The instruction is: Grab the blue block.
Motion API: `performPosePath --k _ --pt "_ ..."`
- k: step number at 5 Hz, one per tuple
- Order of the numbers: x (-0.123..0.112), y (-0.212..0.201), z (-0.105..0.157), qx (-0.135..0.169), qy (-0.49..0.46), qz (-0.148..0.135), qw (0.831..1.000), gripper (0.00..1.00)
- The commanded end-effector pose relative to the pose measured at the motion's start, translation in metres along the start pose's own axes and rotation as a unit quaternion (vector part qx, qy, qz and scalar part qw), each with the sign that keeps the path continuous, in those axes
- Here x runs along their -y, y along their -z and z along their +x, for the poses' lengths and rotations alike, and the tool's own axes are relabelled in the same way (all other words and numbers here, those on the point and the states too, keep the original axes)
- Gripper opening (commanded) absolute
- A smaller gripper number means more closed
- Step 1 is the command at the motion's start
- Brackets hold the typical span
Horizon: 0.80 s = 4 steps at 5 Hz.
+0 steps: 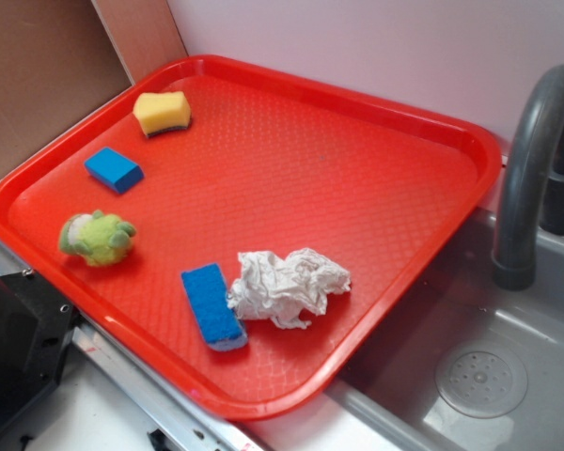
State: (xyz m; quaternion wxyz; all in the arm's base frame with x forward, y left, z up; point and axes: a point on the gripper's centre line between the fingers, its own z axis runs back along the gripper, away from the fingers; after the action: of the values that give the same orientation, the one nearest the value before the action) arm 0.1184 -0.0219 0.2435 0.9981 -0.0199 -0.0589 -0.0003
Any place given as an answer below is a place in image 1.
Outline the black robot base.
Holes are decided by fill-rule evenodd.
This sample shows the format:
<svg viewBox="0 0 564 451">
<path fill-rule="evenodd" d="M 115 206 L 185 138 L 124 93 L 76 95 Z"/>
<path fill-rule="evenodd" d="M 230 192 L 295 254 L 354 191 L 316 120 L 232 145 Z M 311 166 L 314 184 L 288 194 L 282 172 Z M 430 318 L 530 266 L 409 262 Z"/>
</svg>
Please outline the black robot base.
<svg viewBox="0 0 564 451">
<path fill-rule="evenodd" d="M 59 384 L 75 314 L 39 273 L 0 276 L 0 431 Z"/>
</svg>

